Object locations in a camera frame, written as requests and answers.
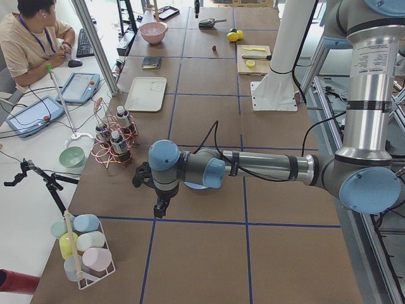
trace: beige t-shirt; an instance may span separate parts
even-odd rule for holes
[[[52,41],[55,51],[58,51],[58,40],[71,29],[68,24],[56,21],[55,26],[46,28]],[[38,41],[21,24],[18,14],[11,13],[4,17],[0,23],[0,46],[4,59],[12,77],[23,75],[31,68],[36,68],[49,56],[53,55],[45,31],[41,34],[34,34],[44,46],[42,50]]]

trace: white tray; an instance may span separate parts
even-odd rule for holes
[[[135,77],[125,108],[128,111],[159,111],[162,107],[166,82],[164,77]]]

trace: bottle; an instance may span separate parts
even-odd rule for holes
[[[96,133],[99,136],[99,139],[102,140],[102,145],[105,148],[111,146],[111,132],[109,131],[107,125],[104,122],[99,122],[96,126]]]
[[[125,134],[135,132],[135,125],[132,123],[129,112],[123,106],[117,106],[116,117]]]
[[[113,131],[111,136],[111,145],[120,162],[125,163],[131,160],[131,152],[128,150],[124,137],[118,131]]]

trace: knife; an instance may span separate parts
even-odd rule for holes
[[[242,59],[271,60],[271,55],[242,55]]]

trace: red pipe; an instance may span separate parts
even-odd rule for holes
[[[40,279],[34,275],[0,269],[0,291],[33,295]]]

